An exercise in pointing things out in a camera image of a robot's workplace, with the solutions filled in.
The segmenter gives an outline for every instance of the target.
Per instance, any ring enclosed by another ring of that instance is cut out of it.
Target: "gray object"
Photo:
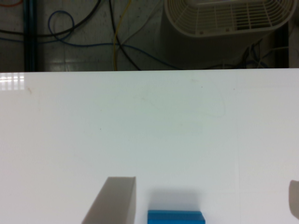
[[[109,177],[82,224],[134,224],[135,177]]]
[[[289,204],[292,215],[299,219],[299,182],[294,180],[290,184]]]

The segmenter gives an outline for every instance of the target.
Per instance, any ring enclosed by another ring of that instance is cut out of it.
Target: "yellow cable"
[[[132,3],[132,0],[129,0],[128,2],[128,5],[126,6],[125,10],[123,11],[122,15],[121,15],[121,19],[119,21],[119,24],[118,24],[118,28],[116,29],[115,31],[115,35],[114,35],[114,41],[113,41],[113,63],[114,63],[114,70],[117,71],[118,70],[118,66],[117,66],[117,62],[116,62],[116,37],[118,35],[118,32],[119,32],[119,29],[120,29],[120,26],[121,26],[121,22],[122,22],[122,18],[124,16],[124,14],[126,13],[126,11],[128,10],[129,6],[131,5]]]

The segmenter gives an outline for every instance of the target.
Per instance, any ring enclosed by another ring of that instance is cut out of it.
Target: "blue object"
[[[149,210],[148,224],[206,224],[201,212]]]

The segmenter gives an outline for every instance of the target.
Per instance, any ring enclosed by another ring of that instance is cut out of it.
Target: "fan grille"
[[[292,13],[293,0],[260,0],[192,7],[187,0],[168,0],[171,21],[188,35],[238,33],[279,25]]]

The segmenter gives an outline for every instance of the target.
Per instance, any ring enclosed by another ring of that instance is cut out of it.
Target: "black cable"
[[[115,23],[114,23],[114,16],[113,16],[113,9],[112,9],[112,3],[111,0],[109,0],[109,9],[110,9],[110,16],[111,16],[111,21],[112,21],[112,27],[113,27],[113,32],[115,34],[116,29],[115,29]],[[119,37],[116,35],[116,39],[119,43],[120,49],[124,56],[129,60],[129,62],[137,69],[138,71],[141,71],[141,69],[133,62],[133,60],[130,58],[130,56],[127,54],[127,52],[124,50],[124,48],[121,45],[121,42],[119,40]]]
[[[64,30],[64,31],[61,31],[59,33],[55,33],[55,34],[37,35],[37,37],[54,37],[54,36],[57,36],[57,35],[64,35],[66,33],[73,32],[75,29],[77,29],[84,22],[86,22],[88,19],[91,18],[91,16],[94,14],[94,12],[96,11],[96,9],[99,7],[101,1],[102,0],[97,0],[97,3],[95,4],[95,6],[94,6],[93,10],[90,12],[90,14],[88,14],[87,17],[85,17],[81,22],[79,22],[78,24],[76,24],[74,27],[69,28],[69,29]],[[22,32],[14,32],[14,31],[7,31],[7,30],[0,30],[0,33],[9,34],[9,35],[26,35],[25,33],[22,33]]]

